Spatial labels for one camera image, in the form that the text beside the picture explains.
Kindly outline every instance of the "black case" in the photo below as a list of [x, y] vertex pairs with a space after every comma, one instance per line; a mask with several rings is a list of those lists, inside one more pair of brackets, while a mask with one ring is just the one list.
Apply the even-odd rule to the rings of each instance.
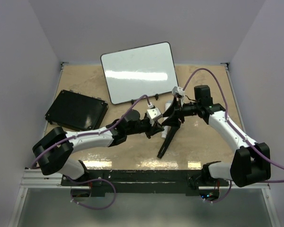
[[62, 90], [45, 119], [75, 131], [98, 129], [107, 112], [108, 103], [99, 98]]

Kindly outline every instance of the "white connector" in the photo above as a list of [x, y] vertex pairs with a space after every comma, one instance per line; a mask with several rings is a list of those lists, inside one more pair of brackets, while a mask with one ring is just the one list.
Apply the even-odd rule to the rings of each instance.
[[159, 108], [148, 109], [146, 111], [147, 117], [153, 121], [157, 121], [162, 117], [162, 113]]
[[153, 104], [152, 104], [152, 103], [147, 104], [147, 106], [148, 106], [149, 109], [152, 109], [152, 108], [153, 108]]
[[176, 97], [179, 98], [181, 101], [181, 106], [183, 106], [184, 103], [184, 98], [185, 98], [185, 91], [183, 90], [183, 88], [181, 87], [174, 87], [171, 91], [171, 94]]
[[[165, 103], [165, 111], [167, 111], [167, 109], [170, 107], [172, 101], [168, 100]], [[164, 131], [161, 133], [161, 138], [165, 139], [167, 136], [167, 133], [169, 132], [170, 126], [164, 126]]]

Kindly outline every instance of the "black stand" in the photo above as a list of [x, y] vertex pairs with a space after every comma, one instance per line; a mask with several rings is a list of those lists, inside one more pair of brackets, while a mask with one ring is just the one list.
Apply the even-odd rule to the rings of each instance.
[[[110, 181], [117, 193], [171, 193], [185, 194], [186, 196], [199, 196], [199, 187], [215, 186], [215, 182], [198, 181], [201, 170], [88, 170], [93, 178], [102, 178]], [[228, 186], [228, 182], [219, 179], [220, 186]], [[78, 186], [67, 178], [62, 178], [61, 186]], [[78, 189], [82, 194], [86, 189]], [[91, 197], [104, 197], [106, 193], [113, 193], [112, 187], [107, 183], [92, 184]]]
[[169, 132], [167, 133], [166, 135], [166, 138], [158, 152], [158, 155], [157, 155], [157, 158], [161, 159], [163, 157], [163, 155], [165, 154], [167, 148], [169, 148], [169, 145], [172, 141], [172, 139], [174, 138], [176, 132], [178, 131], [180, 127], [175, 127], [175, 126], [172, 126], [169, 130]]

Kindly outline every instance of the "marble surface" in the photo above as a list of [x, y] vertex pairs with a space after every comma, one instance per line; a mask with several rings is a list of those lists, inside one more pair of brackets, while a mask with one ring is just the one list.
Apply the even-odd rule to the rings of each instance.
[[[234, 122], [241, 126], [238, 111], [232, 95], [229, 80], [223, 66], [176, 66], [177, 79], [180, 86], [184, 86], [188, 77], [197, 68], [208, 68], [217, 77], [229, 105], [229, 115]], [[214, 79], [206, 71], [198, 72], [186, 89], [186, 95], [194, 98], [194, 86], [208, 85], [214, 103], [224, 106], [222, 96]], [[62, 77], [56, 95], [61, 90], [72, 90], [86, 96], [100, 97], [109, 103], [109, 109], [101, 126], [120, 118], [130, 107], [130, 103], [113, 105], [109, 101], [106, 81], [101, 65], [69, 65], [63, 69]], [[165, 103], [172, 99], [171, 93], [161, 95], [151, 102], [164, 112]], [[141, 116], [147, 109], [146, 100], [142, 100], [134, 108]], [[48, 124], [46, 133], [56, 127]], [[164, 157], [157, 159], [158, 151], [163, 143], [161, 133], [150, 140], [145, 134], [131, 135], [127, 141], [111, 148], [93, 148], [73, 153], [73, 159], [82, 160], [87, 168], [93, 169], [200, 169], [201, 165], [212, 161], [231, 162], [234, 153], [230, 150], [222, 137], [202, 119], [197, 116], [186, 117], [170, 144]]]

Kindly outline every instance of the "whiteboard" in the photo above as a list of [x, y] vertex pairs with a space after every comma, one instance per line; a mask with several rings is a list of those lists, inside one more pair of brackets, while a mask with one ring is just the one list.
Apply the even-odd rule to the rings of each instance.
[[178, 86], [167, 42], [106, 53], [101, 63], [112, 104], [167, 93]]

